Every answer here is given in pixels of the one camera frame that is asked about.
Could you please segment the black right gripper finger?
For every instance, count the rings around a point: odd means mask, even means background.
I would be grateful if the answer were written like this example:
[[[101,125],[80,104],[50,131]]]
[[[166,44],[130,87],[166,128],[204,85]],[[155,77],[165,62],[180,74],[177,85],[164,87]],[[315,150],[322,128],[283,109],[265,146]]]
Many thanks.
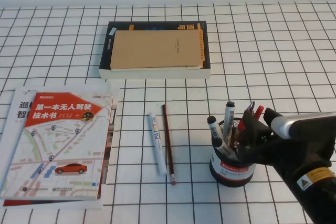
[[[266,108],[264,113],[264,121],[268,127],[278,136],[285,136],[284,117],[271,108]]]
[[[239,136],[240,146],[257,146],[268,140],[272,134],[272,130],[255,118],[248,111],[244,112],[242,117],[244,129]]]

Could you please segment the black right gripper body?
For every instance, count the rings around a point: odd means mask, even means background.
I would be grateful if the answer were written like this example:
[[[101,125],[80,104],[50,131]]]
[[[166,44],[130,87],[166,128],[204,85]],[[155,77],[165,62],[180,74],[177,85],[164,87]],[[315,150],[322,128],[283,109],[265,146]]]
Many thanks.
[[[334,144],[335,134],[330,133],[293,140],[271,135],[261,141],[239,142],[237,156],[242,162],[274,167],[282,179],[298,179],[313,169],[330,167]]]

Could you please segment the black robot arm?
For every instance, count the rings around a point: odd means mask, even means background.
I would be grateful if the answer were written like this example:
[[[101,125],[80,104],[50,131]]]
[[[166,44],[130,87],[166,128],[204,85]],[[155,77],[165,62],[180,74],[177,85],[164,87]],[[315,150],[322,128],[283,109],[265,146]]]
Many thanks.
[[[335,114],[284,116],[267,108],[263,122],[250,112],[242,122],[239,161],[272,166],[313,223],[335,223]]]

